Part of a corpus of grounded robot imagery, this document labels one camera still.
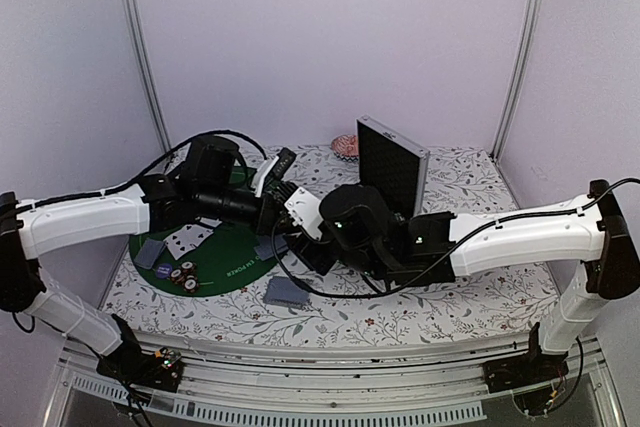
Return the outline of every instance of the white playing card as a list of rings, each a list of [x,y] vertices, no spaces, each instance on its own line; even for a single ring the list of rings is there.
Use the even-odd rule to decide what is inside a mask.
[[[210,222],[209,225],[211,225],[211,229],[200,225],[185,225],[164,239],[164,242],[173,258],[178,260],[183,255],[198,248],[202,242],[213,234],[215,227],[219,224],[220,222],[218,222],[218,224]]]

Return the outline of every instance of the green poker mat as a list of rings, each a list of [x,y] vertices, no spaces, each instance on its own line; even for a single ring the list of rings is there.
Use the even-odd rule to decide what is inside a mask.
[[[254,171],[255,169],[249,168],[250,175]],[[231,182],[239,182],[243,178],[242,169],[234,167]],[[135,259],[145,240],[164,240],[181,228],[182,226],[155,234],[132,235],[129,238],[131,259]],[[175,260],[171,252],[165,249],[153,269],[145,270],[136,266],[136,270],[144,280],[162,292],[183,297],[213,297],[241,289],[273,269],[276,259],[260,260],[254,250],[256,245],[258,239],[248,227],[223,223],[198,248],[179,260]],[[169,279],[156,277],[156,268],[160,264],[170,264],[176,269],[183,262],[193,262],[197,266],[196,275],[200,288],[193,294],[185,292],[182,286],[175,285]]]

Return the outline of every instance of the poker chip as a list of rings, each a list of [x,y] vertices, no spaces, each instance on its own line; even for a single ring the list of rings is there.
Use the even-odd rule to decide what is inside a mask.
[[[185,275],[193,274],[196,271],[196,264],[193,262],[183,262],[182,265],[180,265],[180,270],[182,270]]]
[[[160,264],[156,267],[156,277],[159,279],[167,279],[173,272],[171,264]]]
[[[180,269],[175,269],[171,274],[169,274],[169,279],[176,285],[182,285],[186,280],[186,277],[187,276],[184,275],[184,272]]]
[[[358,162],[358,136],[341,135],[331,142],[331,150],[344,162]]]
[[[198,284],[198,279],[194,275],[190,275],[184,281],[183,287],[185,292],[193,294],[200,288],[200,284]]]

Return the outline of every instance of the vertical metal post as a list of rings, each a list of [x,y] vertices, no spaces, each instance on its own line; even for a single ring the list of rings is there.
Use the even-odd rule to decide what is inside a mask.
[[[138,60],[138,68],[140,70],[140,76],[142,77],[142,84],[147,97],[151,119],[153,120],[156,135],[158,136],[158,142],[160,143],[163,152],[167,152],[171,149],[171,141],[169,140],[167,126],[165,125],[164,118],[162,116],[156,87],[151,74],[151,65],[149,63],[149,57],[147,56],[144,37],[142,35],[142,24],[140,23],[138,4],[136,0],[122,0],[122,2],[124,5],[129,32],[131,34],[131,40],[133,42],[133,50],[136,54],[136,59]]]
[[[500,118],[498,132],[493,143],[493,149],[491,150],[491,156],[495,159],[496,163],[500,162],[500,158],[502,157],[507,143],[507,137],[509,136],[509,130],[513,123],[513,117],[518,105],[522,82],[526,73],[527,61],[529,60],[529,52],[531,51],[531,45],[533,43],[533,34],[538,20],[538,11],[540,10],[541,2],[542,0],[527,1],[525,22],[522,27],[518,55],[516,57],[516,63],[511,76],[511,82],[509,84],[507,100],[502,111],[502,117]]]

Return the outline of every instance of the floral pattern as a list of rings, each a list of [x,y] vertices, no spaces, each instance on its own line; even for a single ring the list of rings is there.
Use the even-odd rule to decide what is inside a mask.
[[[269,153],[279,148],[272,147]],[[357,164],[338,160],[327,146],[298,146],[291,180],[323,196],[358,180]],[[184,158],[179,152],[169,169]],[[260,156],[246,152],[249,164]],[[515,204],[488,155],[472,148],[432,148],[424,211],[496,212]],[[284,259],[298,276],[320,290],[369,293],[360,275],[336,266],[325,277],[310,272],[293,255]],[[547,314],[557,292],[544,264],[504,267],[460,278],[456,283],[407,289],[373,300],[311,296],[301,310],[265,305],[267,275],[228,294],[175,297],[142,279],[127,255],[104,310],[143,331],[223,342],[270,346],[346,347],[428,344],[489,337],[530,328]]]

